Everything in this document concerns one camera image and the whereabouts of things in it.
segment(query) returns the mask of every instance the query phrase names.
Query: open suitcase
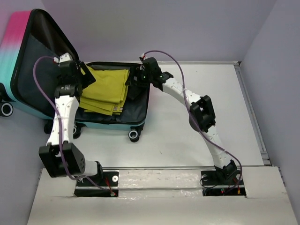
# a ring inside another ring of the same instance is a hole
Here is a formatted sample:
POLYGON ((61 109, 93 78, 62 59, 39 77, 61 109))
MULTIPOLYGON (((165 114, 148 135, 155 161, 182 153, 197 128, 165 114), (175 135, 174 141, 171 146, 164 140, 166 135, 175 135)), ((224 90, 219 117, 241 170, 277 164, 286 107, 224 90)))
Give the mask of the open suitcase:
MULTIPOLYGON (((59 57, 65 53, 71 54, 74 60, 79 59, 74 47, 46 11, 34 9, 13 13, 0 46, 0 114, 9 116, 13 107, 19 108, 46 119, 44 130, 45 133, 50 133, 54 110, 36 87, 32 70, 39 57, 59 57)), ((54 101, 60 70, 49 60, 42 60, 40 64, 37 68, 37 79, 45 93, 54 101)), ((83 126, 87 126, 128 130, 130 140, 138 141, 145 124, 150 91, 150 85, 135 84, 140 64, 91 62, 87 65, 94 70, 129 69, 126 82, 128 94, 121 115, 107 116, 78 108, 74 138, 80 136, 83 126)))

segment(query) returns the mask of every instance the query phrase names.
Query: caster wheel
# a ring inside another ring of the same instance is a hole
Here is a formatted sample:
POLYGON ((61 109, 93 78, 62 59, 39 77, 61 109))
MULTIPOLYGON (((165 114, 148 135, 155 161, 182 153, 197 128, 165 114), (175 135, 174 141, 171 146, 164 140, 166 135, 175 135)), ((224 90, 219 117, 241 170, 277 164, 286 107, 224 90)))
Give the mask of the caster wheel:
POLYGON ((13 106, 8 102, 0 103, 0 116, 8 117, 11 116, 14 112, 13 106))
POLYGON ((52 132, 52 127, 53 127, 53 121, 48 120, 47 123, 44 126, 44 133, 49 135, 52 132))
POLYGON ((73 128, 73 138, 77 139, 81 135, 81 128, 83 126, 81 124, 75 123, 73 128))
POLYGON ((140 139, 140 134, 136 129, 132 129, 128 133, 128 137, 129 137, 131 142, 137 142, 140 139))

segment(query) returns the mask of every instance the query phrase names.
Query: gray wall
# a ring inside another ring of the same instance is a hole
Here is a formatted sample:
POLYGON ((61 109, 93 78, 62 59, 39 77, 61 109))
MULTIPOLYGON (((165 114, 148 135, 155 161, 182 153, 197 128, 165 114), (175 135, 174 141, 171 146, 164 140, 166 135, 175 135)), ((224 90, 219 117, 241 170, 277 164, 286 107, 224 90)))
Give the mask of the gray wall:
POLYGON ((300 1, 277 0, 242 63, 272 162, 300 223, 300 1))
MULTIPOLYGON (((0 1, 0 41, 12 12, 43 8, 40 0, 0 1)), ((43 122, 15 110, 0 117, 0 224, 25 225, 41 168, 39 146, 45 144, 43 122)))
POLYGON ((84 61, 242 60, 276 0, 42 0, 84 61))

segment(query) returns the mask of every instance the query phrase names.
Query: yellow towel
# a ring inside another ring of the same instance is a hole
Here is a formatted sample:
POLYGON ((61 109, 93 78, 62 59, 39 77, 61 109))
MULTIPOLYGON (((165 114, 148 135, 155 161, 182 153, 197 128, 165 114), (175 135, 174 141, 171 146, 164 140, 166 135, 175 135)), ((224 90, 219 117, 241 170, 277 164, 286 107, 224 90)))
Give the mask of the yellow towel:
POLYGON ((94 70, 91 67, 88 69, 96 82, 83 90, 79 106, 85 109, 85 112, 120 114, 128 92, 125 82, 129 70, 94 70))

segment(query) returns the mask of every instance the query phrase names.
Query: yellow cloth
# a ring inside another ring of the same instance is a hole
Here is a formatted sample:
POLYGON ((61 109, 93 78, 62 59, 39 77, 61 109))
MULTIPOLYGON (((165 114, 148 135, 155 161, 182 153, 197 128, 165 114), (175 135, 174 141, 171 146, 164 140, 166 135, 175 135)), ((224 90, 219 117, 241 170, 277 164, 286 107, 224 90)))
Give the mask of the yellow cloth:
POLYGON ((123 111, 128 86, 129 70, 94 70, 88 67, 96 81, 83 90, 79 106, 85 112, 112 115, 123 111))

